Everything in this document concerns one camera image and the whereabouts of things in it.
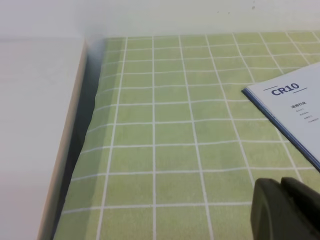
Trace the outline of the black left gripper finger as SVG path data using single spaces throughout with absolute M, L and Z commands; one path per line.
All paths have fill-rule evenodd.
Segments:
M 250 223 L 255 240 L 318 240 L 320 194 L 293 177 L 259 178 Z

